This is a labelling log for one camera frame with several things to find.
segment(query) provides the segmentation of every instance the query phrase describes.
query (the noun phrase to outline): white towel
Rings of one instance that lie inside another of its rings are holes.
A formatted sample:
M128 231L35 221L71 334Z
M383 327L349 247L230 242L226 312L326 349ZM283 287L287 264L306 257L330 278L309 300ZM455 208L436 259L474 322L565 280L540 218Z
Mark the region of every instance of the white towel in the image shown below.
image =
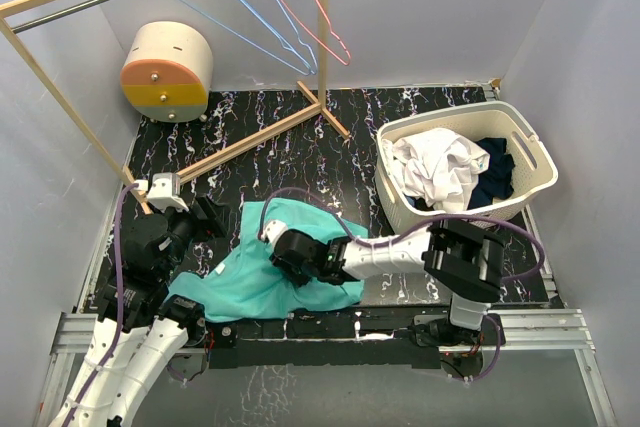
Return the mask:
M432 129L392 144L382 141L383 155L402 193L423 197L445 212L466 210L478 175L489 168L489 154L449 129Z

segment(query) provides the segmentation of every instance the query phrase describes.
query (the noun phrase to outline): white plastic basket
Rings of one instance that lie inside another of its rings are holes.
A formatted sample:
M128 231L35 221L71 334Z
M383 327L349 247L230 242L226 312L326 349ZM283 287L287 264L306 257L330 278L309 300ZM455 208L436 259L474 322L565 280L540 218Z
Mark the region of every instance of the white plastic basket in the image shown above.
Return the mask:
M425 212L413 208L390 175L390 166L382 154L382 139L392 142L408 135L444 127L478 141L484 137L507 139L507 152L516 164L512 174L513 195L507 200L496 199L493 205L467 210L465 213L508 220L520 212L533 198L558 180L558 170L538 136L511 105L505 102L483 102L438 110L400 119L378 130L376 147L376 188L382 208L395 233L405 232L421 220L444 212ZM490 224L479 222L488 227Z

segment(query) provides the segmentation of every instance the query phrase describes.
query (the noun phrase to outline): blue hanger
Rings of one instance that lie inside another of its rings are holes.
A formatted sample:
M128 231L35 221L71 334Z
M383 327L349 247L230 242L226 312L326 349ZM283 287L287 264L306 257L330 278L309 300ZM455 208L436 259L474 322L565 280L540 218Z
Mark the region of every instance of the blue hanger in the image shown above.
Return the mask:
M313 49L311 48L311 46L309 44L306 44L305 42L302 41L302 39L300 38L300 32L296 28L294 22L291 20L291 17L289 17L289 14L287 13L286 9L284 8L284 6L280 2L280 0L276 0L276 2L278 3L278 6L280 7L280 10L282 10L282 13L286 17L287 21L289 22L289 24L291 25L293 30L295 31L295 33L296 33L296 35L298 37L298 42L301 45L305 46L307 48L307 50L309 51L309 54L311 55L311 59L313 60L313 64L314 64L315 68L312 67L309 64L309 62L307 62L307 60L302 55L300 55L300 53L298 53L298 51L296 49L294 49L291 46L291 44L271 24L269 24L269 22L267 22L246 0L239 0L239 1L242 3L242 5L244 5L249 10L249 12L251 12L280 41L280 45L282 46L283 49L291 52L298 59L300 59L300 61L302 61L302 63L304 64L304 67L306 68L306 71L299 69L298 67L296 67L296 66L292 65L291 63L289 63L288 61L282 59L281 57L278 57L276 54L274 54L272 52L269 52L265 48L259 46L258 44L256 44L252 40L248 39L247 37L245 37L242 34L236 32L235 30L233 30L231 27L226 26L225 24L223 24L219 20L213 18L211 15L207 14L206 12L201 10L200 8L198 8L195 5L191 4L188 0L179 0L179 1L182 2L183 4L185 4L186 6L191 7L193 10L195 10L199 14L203 15L207 19L211 20L212 22L216 23L217 25L219 25L223 29L227 30L228 32L231 32L232 34L234 34L235 36L241 38L242 40L244 40L248 44L254 46L258 50L264 52L265 54L269 55L270 57L272 57L272 58L280 61L281 63L285 64L286 66L292 68L296 72L299 72L300 74L305 75L305 76L306 75L314 75L314 74L317 73L318 63L317 63L316 57L315 57L315 55L313 53Z

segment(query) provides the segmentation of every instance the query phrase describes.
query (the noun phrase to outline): turquoise towel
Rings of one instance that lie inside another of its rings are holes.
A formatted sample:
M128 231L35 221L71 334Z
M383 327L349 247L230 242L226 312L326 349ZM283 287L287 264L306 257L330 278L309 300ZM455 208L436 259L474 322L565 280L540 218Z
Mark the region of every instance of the turquoise towel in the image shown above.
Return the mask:
M362 298L363 282L345 282L334 286L317 280L295 288L269 261L272 249L257 239L260 212L264 202L245 202L240 224L240 244L231 251L221 274L207 277L183 272L169 287L177 294L204 305L211 322L237 319L284 319L299 308L315 311L341 309ZM265 224L278 219L291 229L327 242L345 235L328 213L295 200L274 199L269 204ZM364 227L347 221L354 235L367 236Z

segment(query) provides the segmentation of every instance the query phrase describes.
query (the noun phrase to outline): black marble surface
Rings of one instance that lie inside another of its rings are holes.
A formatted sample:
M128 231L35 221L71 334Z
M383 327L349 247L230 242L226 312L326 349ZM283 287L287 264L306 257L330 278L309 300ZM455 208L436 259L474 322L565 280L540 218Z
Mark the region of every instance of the black marble surface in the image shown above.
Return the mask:
M196 194L207 194L232 210L230 238L194 245L175 273L184 270L208 274L238 242L242 203L264 200L280 187L295 186L321 195L344 218L369 229L371 236L390 235L373 182L376 165L375 135L386 122L451 106L483 102L481 87L424 87L334 90L327 94L330 110L350 130L344 141L322 117L298 125L232 161L218 166L183 186L189 204ZM176 172L191 163L241 140L308 105L299 91L212 93L207 122L140 124L130 168L136 178ZM123 225L142 215L130 196ZM513 222L524 227L521 215ZM501 232L508 244L506 270L523 272L535 263L526 241ZM109 242L94 291L105 284L113 263ZM448 304L450 292L430 276L384 275L368 279L362 303ZM547 302L542 278L511 282L503 290L506 303ZM86 308L92 308L89 298Z

